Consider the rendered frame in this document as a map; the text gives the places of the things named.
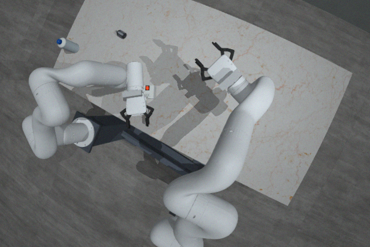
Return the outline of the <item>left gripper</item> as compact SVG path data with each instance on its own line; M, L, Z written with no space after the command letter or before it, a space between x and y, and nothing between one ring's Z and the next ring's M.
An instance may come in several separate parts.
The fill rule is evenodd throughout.
M143 96L140 96L140 97L127 98L126 108L120 112L122 117L126 120L127 128L131 128L130 121L129 121L131 116L141 116L141 115L146 116L145 118L146 126L147 127L149 126L148 125L150 124L149 118L152 115L154 108L148 106L147 101L145 99L146 99L145 94L143 94ZM147 108L147 113L146 113L146 108ZM150 109L149 113L148 113L148 109ZM124 115L125 112L127 114L126 116Z

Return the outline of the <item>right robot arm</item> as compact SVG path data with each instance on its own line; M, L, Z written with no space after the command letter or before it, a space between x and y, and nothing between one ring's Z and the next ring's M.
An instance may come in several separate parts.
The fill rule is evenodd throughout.
M218 86L239 105L231 112L206 165L173 180L163 202L176 216L158 220L150 231L157 247L204 247L203 238L229 236L238 222L236 208L211 193L228 188L239 176L254 125L270 107L275 85L268 76L252 84L236 69Z

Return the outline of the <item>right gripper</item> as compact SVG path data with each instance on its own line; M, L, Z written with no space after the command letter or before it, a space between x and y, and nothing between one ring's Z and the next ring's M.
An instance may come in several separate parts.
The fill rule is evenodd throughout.
M221 56L209 67L205 68L204 65L196 58L195 63L201 69L202 81L213 79L215 82L220 84L223 82L234 70L238 69L237 66L232 62L235 50L229 48L221 48L216 42L212 44L221 51ZM225 51L230 52L230 57L224 54ZM239 70L239 69L238 69ZM205 77L204 71L207 71L209 77Z

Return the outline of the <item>white power strip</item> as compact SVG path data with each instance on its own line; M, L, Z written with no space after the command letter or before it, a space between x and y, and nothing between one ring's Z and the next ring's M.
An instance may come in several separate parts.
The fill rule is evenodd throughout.
M146 95L146 99L155 99L156 98L156 86L148 86L144 85L144 94ZM125 88L124 92L127 91L127 87Z

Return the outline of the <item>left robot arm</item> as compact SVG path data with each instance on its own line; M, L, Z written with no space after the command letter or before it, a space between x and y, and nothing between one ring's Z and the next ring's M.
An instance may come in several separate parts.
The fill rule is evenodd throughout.
M37 68L29 76L29 86L38 106L27 116L22 128L35 156L50 158L57 146L75 143L88 146L94 139L93 124L78 117L65 124L70 117L70 108L58 83L72 87L109 85L112 89L127 87L123 98L143 96L143 65L129 62L126 70L118 65L96 61L79 61L66 68ZM141 90L140 90L141 89Z

